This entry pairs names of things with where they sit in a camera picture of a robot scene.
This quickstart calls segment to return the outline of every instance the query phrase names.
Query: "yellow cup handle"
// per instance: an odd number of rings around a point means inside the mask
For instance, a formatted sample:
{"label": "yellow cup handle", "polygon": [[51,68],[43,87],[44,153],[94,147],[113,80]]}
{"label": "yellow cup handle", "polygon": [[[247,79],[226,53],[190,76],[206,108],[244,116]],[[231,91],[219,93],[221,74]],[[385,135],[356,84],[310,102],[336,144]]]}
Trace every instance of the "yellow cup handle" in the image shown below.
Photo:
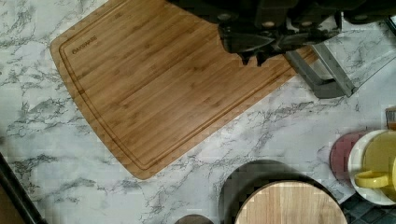
{"label": "yellow cup handle", "polygon": [[389,179],[387,173],[366,171],[355,175],[355,183],[361,188],[379,189],[387,186],[389,184]]}

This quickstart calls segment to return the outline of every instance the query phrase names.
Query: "white plate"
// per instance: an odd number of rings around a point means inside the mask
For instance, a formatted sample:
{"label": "white plate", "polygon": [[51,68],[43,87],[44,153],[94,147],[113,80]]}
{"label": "white plate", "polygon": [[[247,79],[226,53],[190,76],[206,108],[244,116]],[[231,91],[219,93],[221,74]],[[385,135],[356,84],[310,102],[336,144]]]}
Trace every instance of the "white plate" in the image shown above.
{"label": "white plate", "polygon": [[347,162],[350,182],[355,190],[367,201],[380,205],[393,205],[396,204],[396,202],[389,199],[380,189],[364,189],[356,186],[355,175],[361,172],[363,155],[367,144],[380,133],[387,131],[388,130],[378,130],[364,135],[358,142],[356,142],[355,146],[350,151],[350,156]]}

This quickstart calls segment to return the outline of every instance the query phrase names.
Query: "marble countertop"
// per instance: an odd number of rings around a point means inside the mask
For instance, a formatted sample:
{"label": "marble countertop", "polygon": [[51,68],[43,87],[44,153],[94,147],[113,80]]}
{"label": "marble countertop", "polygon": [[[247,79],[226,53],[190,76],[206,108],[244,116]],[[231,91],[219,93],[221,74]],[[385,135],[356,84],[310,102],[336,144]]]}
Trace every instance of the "marble countertop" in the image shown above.
{"label": "marble countertop", "polygon": [[50,56],[50,41],[104,2],[0,0],[0,151],[49,223],[171,224],[188,214],[218,223],[224,180],[259,159],[313,177],[339,202],[354,193],[335,180],[329,154],[342,134],[384,129],[396,105],[396,41],[384,23],[346,23],[327,42],[361,86],[352,97],[319,100],[294,77],[142,181],[92,131]]}

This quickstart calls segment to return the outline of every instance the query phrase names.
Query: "wooden cutting board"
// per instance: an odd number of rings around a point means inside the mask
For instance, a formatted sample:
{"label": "wooden cutting board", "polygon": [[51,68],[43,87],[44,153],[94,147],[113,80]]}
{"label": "wooden cutting board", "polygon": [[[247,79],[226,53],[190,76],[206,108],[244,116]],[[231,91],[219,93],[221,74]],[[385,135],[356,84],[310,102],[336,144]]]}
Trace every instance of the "wooden cutting board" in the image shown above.
{"label": "wooden cutting board", "polygon": [[256,190],[242,205],[235,224],[347,224],[338,203],[326,192],[297,181],[280,181]]}
{"label": "wooden cutting board", "polygon": [[[164,0],[109,1],[50,50],[85,119],[141,179],[295,74],[282,56],[243,66],[215,24]],[[310,49],[301,54],[314,61]]]}

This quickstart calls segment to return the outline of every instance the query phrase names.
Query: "kitchen counter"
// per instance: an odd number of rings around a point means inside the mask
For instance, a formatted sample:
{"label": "kitchen counter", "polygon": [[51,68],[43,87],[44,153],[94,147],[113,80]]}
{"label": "kitchen counter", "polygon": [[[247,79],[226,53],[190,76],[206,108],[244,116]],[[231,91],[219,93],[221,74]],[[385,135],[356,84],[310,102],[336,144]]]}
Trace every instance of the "kitchen counter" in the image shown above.
{"label": "kitchen counter", "polygon": [[362,85],[352,97],[319,100],[294,77],[142,181],[92,131],[50,56],[50,41],[104,2],[0,0],[0,151],[49,223],[171,224],[188,214],[217,223],[224,180],[259,159],[285,162],[339,202],[354,193],[332,175],[329,154],[345,133],[386,128],[384,110],[396,105],[396,41],[384,23],[346,23],[327,42]]}

